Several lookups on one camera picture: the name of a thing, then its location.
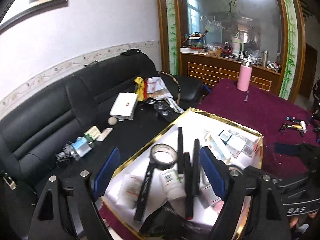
yellow bag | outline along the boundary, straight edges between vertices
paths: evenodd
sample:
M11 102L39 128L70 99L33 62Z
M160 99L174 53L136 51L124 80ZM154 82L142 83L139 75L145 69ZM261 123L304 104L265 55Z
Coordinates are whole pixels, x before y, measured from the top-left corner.
M138 95L138 101L144 100L144 80L141 77L137 77L134 80L138 84L138 89L136 91L136 94Z

maroon tablecloth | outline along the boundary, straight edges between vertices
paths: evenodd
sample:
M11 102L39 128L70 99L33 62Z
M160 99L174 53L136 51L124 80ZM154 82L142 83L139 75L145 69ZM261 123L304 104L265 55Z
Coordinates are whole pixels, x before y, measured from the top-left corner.
M275 142L287 144L307 142L319 146L312 128L304 137L295 130L287 129L283 134L279 133L287 116L308 120L311 113L254 86L249 87L248 102L245 102L245 97L246 92L239 91L236 82L223 79L198 108L262 133L263 170L281 177L308 171L299 158L277 154L273 149Z

black leather sofa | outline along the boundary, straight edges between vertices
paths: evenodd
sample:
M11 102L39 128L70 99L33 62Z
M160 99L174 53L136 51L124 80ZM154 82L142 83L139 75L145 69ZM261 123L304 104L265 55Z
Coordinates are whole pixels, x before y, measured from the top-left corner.
M101 61L44 88L0 121L1 170L40 195L50 175L73 176L77 171L75 166L98 162L110 146L119 148L120 163L123 163L168 125L143 103L138 104L133 121L118 122L104 142L97 142L72 169L57 168L54 155L93 125L101 131L110 127L107 120L118 93L134 92L134 80L138 76L157 75L176 98L177 84L170 76L158 74L153 62L139 50ZM181 85L180 106L196 107L202 96L201 82L182 76L176 78ZM10 223L15 224L18 235L24 237L31 221L26 213L32 213L33 207L15 200L14 192L6 185L2 187L0 208ZM21 212L28 217L22 219Z

open box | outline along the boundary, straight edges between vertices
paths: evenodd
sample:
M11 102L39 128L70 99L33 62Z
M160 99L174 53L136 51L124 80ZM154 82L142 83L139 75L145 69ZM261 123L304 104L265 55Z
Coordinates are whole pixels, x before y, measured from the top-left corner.
M149 163L150 149L154 144L163 143L173 147L175 150L178 148L178 127L182 127L183 130L183 150L184 152L190 152L190 158L192 160L193 143L195 139L200 140L200 145L203 143L204 131L210 131L216 135L219 135L223 130L233 130L242 136L247 137L251 141L257 142L257 149L252 157L240 153L237 159L231 158L231 164L247 167L249 165L256 168L261 168L262 156L263 156L263 136L261 133L244 127L238 123L230 121L228 119L210 114L201 110L189 108L185 113L178 117L174 122L167 126L160 134L147 143L141 150L134 154L127 162L123 163L114 173L105 195L102 197L105 205L111 210L111 212L123 223L132 233L140 239L143 237L138 235L138 231L142 224L137 224L133 221L133 216L136 209L129 210L124 206L116 204L118 199L118 192L121 187L122 179L125 174L132 174L138 176L143 180L147 166ZM166 202L166 194L163 192L161 182L159 179L160 170L155 169L151 189L148 196L147 208L143 216L143 221L151 213L157 210L162 204ZM250 206L250 196L245 197L244 206L239 218L238 226L234 234L236 239L241 233L246 220ZM172 205L178 214L181 214L184 206ZM219 212L215 211L212 207L204 208L198 197L194 198L194 218L193 222L213 226Z

blue pad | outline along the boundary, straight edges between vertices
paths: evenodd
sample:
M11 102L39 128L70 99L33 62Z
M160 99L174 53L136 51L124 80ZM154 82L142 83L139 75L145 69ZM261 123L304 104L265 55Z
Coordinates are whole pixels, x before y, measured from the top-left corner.
M208 147L203 147L200 150L200 164L214 193L224 200L229 188L229 169L223 161L216 159Z
M92 176L95 176L94 181L91 181L92 197L95 201L104 195L119 163L120 152L119 149L115 147L98 174L96 176L92 174Z

